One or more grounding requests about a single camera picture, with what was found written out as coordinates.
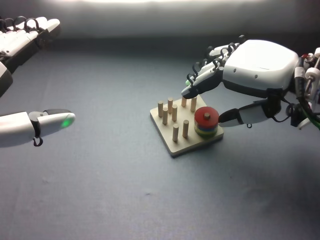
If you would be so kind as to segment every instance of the red disc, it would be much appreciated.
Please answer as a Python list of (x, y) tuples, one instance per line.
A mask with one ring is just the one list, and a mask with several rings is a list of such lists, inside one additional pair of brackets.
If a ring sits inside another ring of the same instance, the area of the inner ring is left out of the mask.
[[(210, 118), (205, 117), (205, 113), (210, 114)], [(197, 124), (200, 128), (204, 129), (210, 129), (214, 128), (218, 125), (219, 121), (219, 113), (212, 107), (209, 106), (203, 106), (200, 107), (197, 111), (194, 113), (194, 121), (195, 124)]]

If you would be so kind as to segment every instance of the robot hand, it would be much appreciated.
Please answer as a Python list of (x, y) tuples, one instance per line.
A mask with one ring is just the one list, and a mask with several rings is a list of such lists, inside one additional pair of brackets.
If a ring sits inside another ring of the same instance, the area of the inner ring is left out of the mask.
[(187, 75), (188, 86), (182, 96), (194, 98), (223, 82), (229, 90), (264, 100), (222, 113), (219, 116), (221, 127), (251, 125), (269, 118), (282, 122), (276, 120), (275, 115), (281, 110), (281, 101), (289, 103), (284, 96), (293, 79), (298, 55), (273, 42), (246, 41), (243, 35), (239, 40), (227, 46), (209, 47), (208, 58), (197, 62), (192, 67), (194, 74)]
[[(0, 97), (13, 83), (12, 74), (35, 53), (60, 33), (58, 19), (45, 17), (0, 19)], [(0, 148), (24, 144), (33, 140), (39, 147), (42, 137), (58, 132), (75, 121), (75, 114), (65, 109), (43, 112), (18, 112), (0, 116)]]

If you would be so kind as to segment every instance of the gray wall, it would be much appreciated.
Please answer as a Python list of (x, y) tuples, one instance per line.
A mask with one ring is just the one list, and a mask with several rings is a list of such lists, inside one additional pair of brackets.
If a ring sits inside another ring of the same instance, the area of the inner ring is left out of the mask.
[(317, 0), (92, 1), (4, 0), (0, 15), (58, 18), (65, 38), (310, 33), (320, 29)]

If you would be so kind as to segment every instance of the table surface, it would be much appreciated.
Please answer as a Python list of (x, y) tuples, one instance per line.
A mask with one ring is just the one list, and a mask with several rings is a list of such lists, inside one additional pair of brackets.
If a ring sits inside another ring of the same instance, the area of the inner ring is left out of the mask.
[[(1, 149), (0, 239), (319, 239), (316, 128), (225, 128), (222, 141), (171, 158), (150, 109), (180, 97), (199, 59), (82, 44), (35, 55), (0, 100), (2, 114), (76, 114), (42, 147)], [(202, 98), (219, 113), (256, 100), (222, 84)]]

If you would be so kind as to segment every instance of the wooden base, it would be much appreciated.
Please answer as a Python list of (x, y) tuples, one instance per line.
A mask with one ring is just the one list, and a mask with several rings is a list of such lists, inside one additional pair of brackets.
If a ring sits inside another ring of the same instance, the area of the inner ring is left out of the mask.
[[(177, 105), (177, 120), (176, 122), (172, 121), (172, 114), (168, 114), (167, 124), (164, 125), (162, 123), (162, 117), (158, 115), (158, 108), (154, 108), (150, 110), (150, 117), (153, 120), (160, 136), (164, 144), (166, 145), (169, 153), (172, 156), (178, 156), (190, 150), (194, 150), (201, 146), (213, 143), (217, 140), (222, 139), (224, 135), (224, 130), (222, 127), (218, 127), (217, 133), (215, 136), (210, 138), (203, 138), (199, 136), (195, 131), (195, 113), (190, 111), (191, 107), (191, 99), (186, 101), (186, 106), (181, 106), (182, 100), (176, 100), (173, 102), (174, 105)], [(201, 107), (205, 107), (206, 104), (201, 98), (200, 95), (197, 96), (196, 100), (196, 110)], [(188, 128), (188, 137), (184, 138), (183, 135), (183, 126), (184, 120), (189, 121)], [(178, 140), (177, 142), (173, 141), (173, 126), (174, 124), (178, 124), (180, 131), (178, 132)]]

